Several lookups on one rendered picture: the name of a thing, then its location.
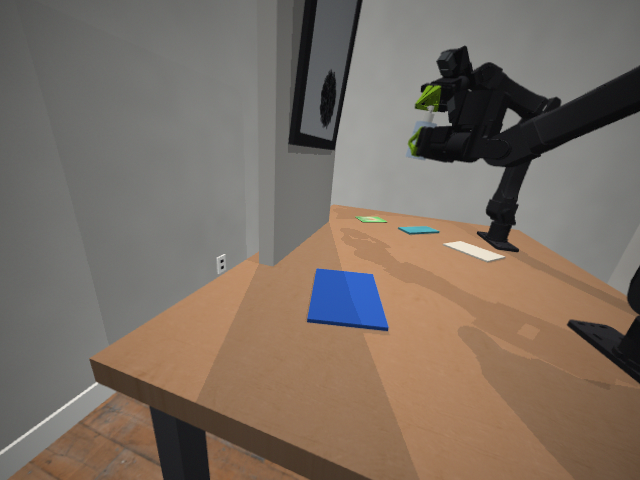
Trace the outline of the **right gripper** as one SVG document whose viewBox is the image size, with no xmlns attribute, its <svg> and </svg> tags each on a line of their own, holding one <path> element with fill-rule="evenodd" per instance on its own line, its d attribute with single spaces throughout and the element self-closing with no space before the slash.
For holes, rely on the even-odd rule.
<svg viewBox="0 0 640 480">
<path fill-rule="evenodd" d="M 455 89 L 455 84 L 426 83 L 421 86 L 423 94 L 415 103 L 415 109 L 428 111 L 426 107 L 431 105 L 435 106 L 432 112 L 446 112 L 447 102 L 454 96 Z"/>
</svg>

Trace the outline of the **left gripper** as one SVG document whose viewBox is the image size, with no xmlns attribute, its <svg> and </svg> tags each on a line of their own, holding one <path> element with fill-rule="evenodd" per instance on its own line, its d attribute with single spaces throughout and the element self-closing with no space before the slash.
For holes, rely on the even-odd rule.
<svg viewBox="0 0 640 480">
<path fill-rule="evenodd" d="M 409 139 L 408 146 L 411 149 L 412 156 L 417 155 L 416 157 L 421 156 L 421 157 L 426 157 L 426 159 L 453 163 L 454 161 L 450 160 L 446 156 L 445 148 L 449 139 L 457 133 L 453 133 L 452 135 L 450 135 L 444 144 L 430 143 L 433 130 L 434 128 L 432 127 L 420 127 L 419 130 L 416 132 L 416 134 Z M 416 139 L 416 137 L 417 137 L 417 140 L 414 146 L 412 142 Z M 449 159 L 449 160 L 444 160 L 444 159 Z"/>
</svg>

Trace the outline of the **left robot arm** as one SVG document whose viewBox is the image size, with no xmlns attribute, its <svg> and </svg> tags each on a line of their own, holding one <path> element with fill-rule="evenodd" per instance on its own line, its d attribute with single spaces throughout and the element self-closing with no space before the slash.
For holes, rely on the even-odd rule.
<svg viewBox="0 0 640 480">
<path fill-rule="evenodd" d="M 482 158 L 496 167 L 521 165 L 640 112 L 640 66 L 500 133 L 510 100 L 511 95 L 503 90 L 456 92 L 447 102 L 452 126 L 434 127 L 430 143 L 444 144 L 457 132 L 446 145 L 450 160 L 472 163 Z M 598 323 L 569 320 L 567 326 L 640 384 L 640 316 L 625 335 Z"/>
</svg>

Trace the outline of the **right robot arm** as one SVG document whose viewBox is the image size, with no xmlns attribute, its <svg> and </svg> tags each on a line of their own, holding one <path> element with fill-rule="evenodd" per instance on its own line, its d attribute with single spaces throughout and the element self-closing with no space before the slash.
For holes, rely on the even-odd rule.
<svg viewBox="0 0 640 480">
<path fill-rule="evenodd" d="M 521 124 L 560 107 L 561 100 L 558 97 L 547 99 L 531 92 L 510 79 L 502 72 L 502 68 L 491 62 L 473 70 L 467 46 L 461 48 L 463 49 L 449 49 L 441 53 L 437 65 L 443 77 L 431 83 L 455 84 L 455 93 L 463 90 L 503 90 L 512 96 L 508 108 L 521 117 L 518 122 Z M 477 231 L 477 235 L 497 250 L 519 252 L 507 238 L 512 225 L 516 225 L 518 194 L 531 161 L 506 167 L 493 198 L 489 199 L 486 214 L 494 221 L 488 232 Z"/>
</svg>

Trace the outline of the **blue flat rectangular panel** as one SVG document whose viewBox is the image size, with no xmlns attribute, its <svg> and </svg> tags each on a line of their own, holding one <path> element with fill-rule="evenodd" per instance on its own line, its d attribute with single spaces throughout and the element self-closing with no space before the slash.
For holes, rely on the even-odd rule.
<svg viewBox="0 0 640 480">
<path fill-rule="evenodd" d="M 308 323 L 388 331 L 373 274 L 316 269 Z"/>
</svg>

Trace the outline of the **teal flat rectangular panel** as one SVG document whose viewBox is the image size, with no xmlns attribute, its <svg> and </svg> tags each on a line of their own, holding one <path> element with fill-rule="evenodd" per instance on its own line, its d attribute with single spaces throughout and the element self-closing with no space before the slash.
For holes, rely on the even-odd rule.
<svg viewBox="0 0 640 480">
<path fill-rule="evenodd" d="M 431 234 L 439 233 L 440 231 L 430 228 L 428 226 L 416 226 L 416 227 L 398 227 L 399 230 L 412 235 L 412 234 Z"/>
</svg>

